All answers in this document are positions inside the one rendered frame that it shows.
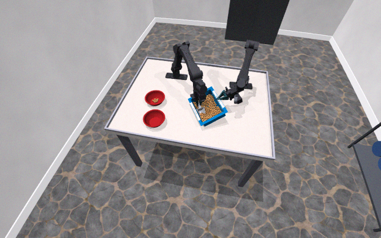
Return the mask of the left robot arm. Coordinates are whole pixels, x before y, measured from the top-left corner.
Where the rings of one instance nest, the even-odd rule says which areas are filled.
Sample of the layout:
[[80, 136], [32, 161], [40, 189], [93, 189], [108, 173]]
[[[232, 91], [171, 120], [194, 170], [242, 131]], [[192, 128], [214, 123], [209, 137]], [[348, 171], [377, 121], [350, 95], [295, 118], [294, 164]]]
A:
[[[234, 99], [234, 104], [240, 104], [243, 102], [242, 97], [239, 95], [240, 92], [244, 91], [244, 89], [253, 89], [252, 83], [249, 83], [249, 67], [251, 63], [251, 59], [255, 51], [258, 50], [259, 42], [247, 40], [245, 44], [246, 55], [243, 62], [243, 66], [240, 70], [240, 73], [237, 77], [236, 82], [229, 82], [229, 87], [233, 88], [230, 90], [231, 97]], [[236, 95], [235, 95], [236, 94]]]

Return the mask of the blue dog food box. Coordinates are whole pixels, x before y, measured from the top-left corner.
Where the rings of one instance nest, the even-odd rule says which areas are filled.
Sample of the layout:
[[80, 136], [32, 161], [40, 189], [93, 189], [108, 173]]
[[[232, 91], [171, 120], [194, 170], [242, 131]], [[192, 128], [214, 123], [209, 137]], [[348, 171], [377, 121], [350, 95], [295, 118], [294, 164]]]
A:
[[220, 118], [226, 116], [225, 114], [228, 112], [226, 110], [225, 106], [223, 105], [223, 103], [221, 102], [221, 100], [217, 100], [218, 95], [216, 94], [216, 92], [214, 91], [212, 86], [207, 89], [206, 96], [208, 94], [211, 94], [214, 97], [214, 99], [215, 99], [214, 101], [217, 104], [217, 106], [219, 106], [219, 108], [221, 109], [221, 113], [219, 113], [218, 115], [216, 115], [216, 116], [214, 116], [214, 117], [212, 117], [212, 118], [210, 118], [204, 122], [202, 122], [202, 120], [201, 120], [201, 118], [197, 112], [197, 109], [195, 108], [195, 106], [193, 104], [193, 102], [195, 102], [195, 101], [192, 99], [192, 97], [188, 98], [188, 101], [189, 101], [189, 103], [190, 103], [190, 105], [191, 105], [191, 107], [192, 107], [192, 109], [193, 109], [193, 111], [194, 111], [194, 113], [195, 113], [195, 115], [196, 115], [201, 126], [202, 125], [207, 126], [207, 125], [219, 120]]

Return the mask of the red bowl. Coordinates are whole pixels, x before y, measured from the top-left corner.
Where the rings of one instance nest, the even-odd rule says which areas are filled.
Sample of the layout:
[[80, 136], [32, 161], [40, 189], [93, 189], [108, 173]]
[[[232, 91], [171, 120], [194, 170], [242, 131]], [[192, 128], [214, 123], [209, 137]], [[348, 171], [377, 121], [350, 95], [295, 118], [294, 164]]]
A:
[[[154, 100], [154, 98], [159, 99], [158, 102], [153, 102], [152, 100]], [[164, 101], [164, 99], [165, 99], [165, 94], [159, 90], [150, 91], [145, 95], [146, 103], [152, 106], [160, 105]]]
[[150, 110], [143, 116], [143, 122], [148, 127], [159, 127], [165, 120], [161, 110]]

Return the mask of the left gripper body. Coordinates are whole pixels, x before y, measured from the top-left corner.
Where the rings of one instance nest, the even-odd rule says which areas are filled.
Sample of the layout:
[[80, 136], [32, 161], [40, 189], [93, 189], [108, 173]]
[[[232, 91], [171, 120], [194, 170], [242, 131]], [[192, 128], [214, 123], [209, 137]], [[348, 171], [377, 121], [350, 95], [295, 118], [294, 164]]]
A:
[[230, 88], [230, 89], [228, 89], [227, 87], [225, 87], [226, 91], [224, 90], [225, 93], [226, 93], [226, 95], [228, 96], [228, 99], [230, 99], [230, 101], [232, 100], [232, 97], [231, 97], [231, 93], [230, 93], [229, 90], [231, 90], [231, 89], [233, 89], [233, 88], [236, 88], [236, 87], [232, 87], [232, 88]]

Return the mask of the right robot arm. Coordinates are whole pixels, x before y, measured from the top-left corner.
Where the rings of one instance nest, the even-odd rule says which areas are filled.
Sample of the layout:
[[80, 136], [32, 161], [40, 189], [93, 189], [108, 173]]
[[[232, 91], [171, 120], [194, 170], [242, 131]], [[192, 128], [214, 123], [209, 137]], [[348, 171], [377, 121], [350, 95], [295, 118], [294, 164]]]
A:
[[[182, 69], [182, 58], [184, 58], [185, 63], [188, 68], [190, 81], [193, 83], [193, 95], [195, 98], [199, 98], [200, 102], [204, 102], [206, 99], [206, 91], [207, 87], [203, 82], [203, 72], [200, 70], [199, 66], [194, 62], [190, 51], [189, 51], [190, 43], [186, 41], [182, 44], [176, 44], [173, 46], [173, 51], [175, 54], [174, 62], [172, 63], [171, 71], [173, 73], [166, 73], [165, 78], [169, 79], [179, 79], [179, 80], [187, 80], [187, 74], [180, 74], [180, 70]], [[174, 74], [174, 75], [173, 75]]]

